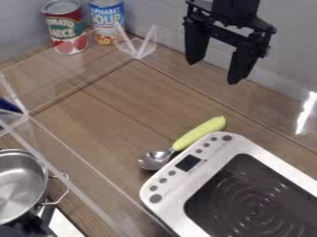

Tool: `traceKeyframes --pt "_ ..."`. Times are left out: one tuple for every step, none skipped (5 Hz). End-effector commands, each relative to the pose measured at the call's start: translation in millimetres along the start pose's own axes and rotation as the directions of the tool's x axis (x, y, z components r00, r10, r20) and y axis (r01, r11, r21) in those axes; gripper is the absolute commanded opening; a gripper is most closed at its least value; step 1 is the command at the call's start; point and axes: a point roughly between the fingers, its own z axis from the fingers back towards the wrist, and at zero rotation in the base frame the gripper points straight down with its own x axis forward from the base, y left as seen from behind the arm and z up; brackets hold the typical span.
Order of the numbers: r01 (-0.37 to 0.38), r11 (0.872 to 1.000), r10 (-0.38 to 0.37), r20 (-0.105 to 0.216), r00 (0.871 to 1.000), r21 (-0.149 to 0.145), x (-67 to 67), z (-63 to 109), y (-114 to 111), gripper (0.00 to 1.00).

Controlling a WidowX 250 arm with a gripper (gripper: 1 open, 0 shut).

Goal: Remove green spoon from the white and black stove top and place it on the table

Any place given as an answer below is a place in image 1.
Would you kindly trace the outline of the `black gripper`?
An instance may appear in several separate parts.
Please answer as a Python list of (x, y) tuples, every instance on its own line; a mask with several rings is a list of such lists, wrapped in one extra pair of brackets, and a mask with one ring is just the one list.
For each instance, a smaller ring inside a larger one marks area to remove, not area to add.
[(186, 0), (184, 50), (190, 65), (199, 62), (207, 52), (208, 38), (240, 40), (231, 45), (227, 83), (236, 84), (250, 75), (258, 59), (266, 56), (269, 44), (262, 40), (243, 40), (227, 27), (246, 28), (252, 34), (270, 38), (277, 28), (258, 16), (259, 0)]

